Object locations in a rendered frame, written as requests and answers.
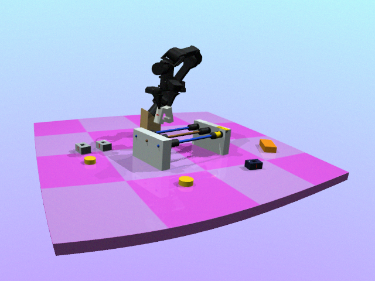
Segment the yellow short cylinder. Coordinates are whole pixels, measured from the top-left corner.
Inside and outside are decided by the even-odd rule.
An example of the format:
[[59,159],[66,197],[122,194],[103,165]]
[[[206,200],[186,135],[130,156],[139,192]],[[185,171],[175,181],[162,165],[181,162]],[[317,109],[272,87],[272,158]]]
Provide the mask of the yellow short cylinder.
[[84,158],[84,163],[87,164],[87,165],[96,164],[96,158],[94,156],[86,156]]
[[192,177],[189,177],[189,176],[181,176],[179,178],[179,183],[178,185],[180,186],[184,186],[184,187],[190,187],[190,186],[193,186],[193,181],[194,179]]

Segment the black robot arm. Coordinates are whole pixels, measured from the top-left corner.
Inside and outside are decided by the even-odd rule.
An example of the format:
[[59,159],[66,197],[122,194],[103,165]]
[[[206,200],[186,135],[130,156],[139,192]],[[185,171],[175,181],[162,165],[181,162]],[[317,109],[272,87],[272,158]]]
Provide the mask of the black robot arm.
[[[183,65],[174,76],[174,79],[167,77],[164,83],[165,88],[169,88],[174,92],[180,92],[181,88],[185,88],[185,81],[183,81],[184,77],[189,70],[197,67],[197,65],[202,62],[202,55],[197,47],[191,45],[184,49],[173,47],[161,56],[161,59],[163,60],[152,65],[152,72],[154,75],[174,74],[174,67],[178,67],[183,62]],[[163,94],[161,107],[168,106],[168,92],[170,91],[162,91],[161,93]],[[148,111],[155,117],[157,104],[154,99],[152,101],[153,104]]]

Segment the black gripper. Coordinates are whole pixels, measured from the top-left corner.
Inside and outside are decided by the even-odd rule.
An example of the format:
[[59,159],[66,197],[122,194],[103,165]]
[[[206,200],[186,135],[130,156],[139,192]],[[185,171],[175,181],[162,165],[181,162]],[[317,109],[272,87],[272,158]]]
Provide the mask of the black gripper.
[[158,85],[158,87],[156,87],[156,86],[146,87],[146,89],[145,89],[146,93],[154,96],[154,100],[155,100],[155,102],[158,106],[158,109],[161,109],[161,99],[162,99],[162,96],[163,96],[163,94],[161,94],[162,91],[170,91],[170,92],[168,92],[168,106],[169,107],[172,106],[175,97],[180,95],[180,93],[178,93],[178,91],[174,92],[174,91],[171,91],[171,89],[164,87],[164,83],[165,83],[165,80],[167,79],[167,77],[170,77],[170,79],[174,79],[173,74],[160,75],[158,77],[158,78],[160,78],[160,85]]

